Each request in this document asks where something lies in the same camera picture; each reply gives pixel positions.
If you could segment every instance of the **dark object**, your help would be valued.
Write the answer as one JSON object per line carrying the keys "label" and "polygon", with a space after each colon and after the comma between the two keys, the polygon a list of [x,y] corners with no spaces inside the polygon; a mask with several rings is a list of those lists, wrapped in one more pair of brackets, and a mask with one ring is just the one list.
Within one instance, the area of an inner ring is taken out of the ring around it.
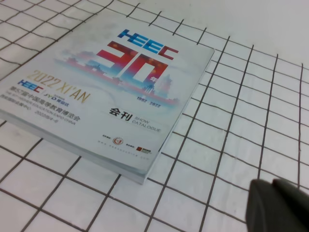
{"label": "dark object", "polygon": [[250,184],[248,232],[309,232],[309,196],[286,181]]}

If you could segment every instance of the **white surface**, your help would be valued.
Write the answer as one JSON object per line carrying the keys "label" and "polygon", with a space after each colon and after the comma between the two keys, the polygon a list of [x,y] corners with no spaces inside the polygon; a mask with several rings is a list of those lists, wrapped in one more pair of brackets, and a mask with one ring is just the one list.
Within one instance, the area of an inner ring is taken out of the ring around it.
{"label": "white surface", "polygon": [[[0,38],[0,79],[19,67],[16,63],[26,61],[28,54],[36,54],[46,48],[68,29],[82,23],[82,20],[110,3],[109,0],[90,0],[99,5],[87,0],[46,0],[42,3],[39,0],[28,1],[0,2],[0,20],[8,20],[30,30],[37,20],[48,20],[54,16],[49,22],[56,26],[40,21],[42,26],[35,31],[41,35],[38,36],[0,21],[0,37],[16,41],[16,45],[10,45],[9,41]],[[130,2],[134,6],[138,3],[137,0]],[[81,10],[70,6],[75,3]],[[147,232],[176,232],[177,229],[197,232],[201,228],[206,202],[209,201],[202,232],[245,232],[248,188],[251,179],[257,178],[259,171],[276,61],[275,57],[252,51],[240,85],[251,51],[249,47],[254,44],[255,49],[272,55],[278,52],[279,58],[298,64],[303,61],[305,67],[309,54],[303,44],[307,43],[307,36],[298,34],[295,39],[292,33],[307,22],[299,21],[305,17],[301,14],[305,3],[281,1],[277,4],[280,9],[283,8],[280,12],[275,11],[276,1],[268,1],[267,7],[264,7],[265,4],[265,1],[192,0],[183,5],[173,0],[147,0],[135,10],[133,6],[118,1],[109,5],[109,9],[126,15],[134,10],[130,17],[148,23],[155,20],[156,14],[162,10],[161,16],[177,22],[159,16],[150,27],[158,25],[171,33],[184,18],[175,36],[189,38],[190,40],[183,38],[188,43],[196,43],[200,39],[200,43],[218,49],[194,94],[195,99],[190,100],[184,111],[185,115],[175,128],[177,134],[172,133],[144,186],[84,159],[75,163],[78,159],[75,154],[45,140],[31,150],[39,141],[38,137],[8,122],[3,124],[0,127],[0,230],[18,232],[30,222],[25,227],[26,232],[85,232],[86,229],[90,232],[143,232],[147,224]],[[28,16],[17,14],[17,10],[8,6],[38,19],[33,18],[31,21],[34,24],[28,24],[24,21]],[[287,9],[300,10],[300,13],[294,18],[287,17]],[[266,16],[261,14],[265,11],[268,11]],[[195,25],[199,29],[184,24]],[[215,32],[223,38],[208,32]],[[298,170],[300,74],[301,67],[278,59],[260,178],[272,181],[273,178],[283,177],[297,185],[299,172],[300,189],[309,192],[309,145],[305,144],[309,142],[309,111],[306,110],[309,109],[309,84],[305,83],[309,82],[309,71],[303,69],[301,83],[301,163]],[[222,150],[236,101],[230,131]],[[188,132],[195,115],[196,119]],[[43,210],[32,218],[38,207]]]}

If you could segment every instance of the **red logo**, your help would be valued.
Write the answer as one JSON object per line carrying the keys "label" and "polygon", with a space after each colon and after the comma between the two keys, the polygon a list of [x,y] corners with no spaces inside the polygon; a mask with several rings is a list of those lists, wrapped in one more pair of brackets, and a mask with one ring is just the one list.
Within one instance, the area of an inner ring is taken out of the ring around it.
{"label": "red logo", "polygon": [[120,145],[124,142],[124,140],[122,138],[117,137],[117,138],[114,138],[112,142],[116,145]]}

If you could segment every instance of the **grid pattern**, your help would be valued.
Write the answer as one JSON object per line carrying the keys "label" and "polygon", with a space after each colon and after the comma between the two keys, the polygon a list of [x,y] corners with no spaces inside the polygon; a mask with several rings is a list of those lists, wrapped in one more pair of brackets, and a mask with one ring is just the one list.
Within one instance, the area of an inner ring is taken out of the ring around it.
{"label": "grid pattern", "polygon": [[309,192],[309,70],[142,4],[0,2],[0,79],[105,11],[216,52],[144,186],[1,121],[4,231],[239,232],[252,179]]}

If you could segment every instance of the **booklet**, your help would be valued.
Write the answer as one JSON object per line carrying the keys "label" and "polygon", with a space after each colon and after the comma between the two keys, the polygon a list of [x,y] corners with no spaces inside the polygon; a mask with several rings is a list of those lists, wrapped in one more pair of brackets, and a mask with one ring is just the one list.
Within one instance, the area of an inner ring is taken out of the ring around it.
{"label": "booklet", "polygon": [[0,117],[143,183],[213,53],[104,11],[0,82]]}

